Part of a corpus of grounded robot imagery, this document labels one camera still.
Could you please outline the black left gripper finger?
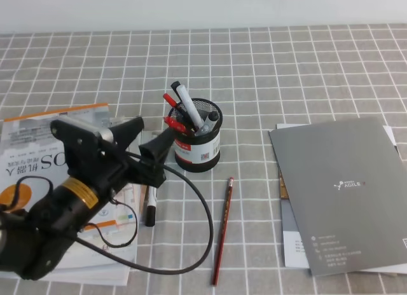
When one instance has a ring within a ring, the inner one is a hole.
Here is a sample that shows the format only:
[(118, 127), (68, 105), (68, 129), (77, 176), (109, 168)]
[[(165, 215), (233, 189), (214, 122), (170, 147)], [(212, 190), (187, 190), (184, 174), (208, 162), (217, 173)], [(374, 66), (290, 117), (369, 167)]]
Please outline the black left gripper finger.
[(162, 132), (143, 131), (140, 154), (159, 163), (165, 163), (171, 146), (174, 143), (175, 131), (167, 128)]
[(142, 117), (138, 116), (113, 125), (109, 129), (118, 148), (125, 151), (144, 129), (144, 121)]

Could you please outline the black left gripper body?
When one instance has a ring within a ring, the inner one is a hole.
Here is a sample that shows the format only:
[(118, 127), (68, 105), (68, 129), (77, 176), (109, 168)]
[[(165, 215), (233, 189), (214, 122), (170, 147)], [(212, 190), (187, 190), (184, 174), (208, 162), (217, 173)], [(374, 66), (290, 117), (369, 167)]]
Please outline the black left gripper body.
[(166, 180), (163, 163), (141, 157), (134, 160), (128, 148), (104, 141), (93, 133), (58, 119), (50, 123), (53, 136), (64, 145), (68, 174), (93, 188), (104, 198), (128, 183), (159, 188)]

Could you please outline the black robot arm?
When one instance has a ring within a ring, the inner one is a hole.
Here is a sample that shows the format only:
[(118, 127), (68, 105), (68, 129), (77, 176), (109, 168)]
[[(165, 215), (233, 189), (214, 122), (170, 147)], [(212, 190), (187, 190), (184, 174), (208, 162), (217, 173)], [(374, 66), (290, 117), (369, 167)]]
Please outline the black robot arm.
[(30, 210), (16, 210), (19, 189), (1, 205), (1, 270), (26, 280), (39, 280), (60, 263), (78, 233), (128, 184), (159, 187), (163, 163), (175, 132), (166, 129), (139, 148), (141, 159), (127, 152), (144, 128), (133, 118), (109, 128), (59, 116), (50, 123), (54, 138), (64, 145), (67, 179)]

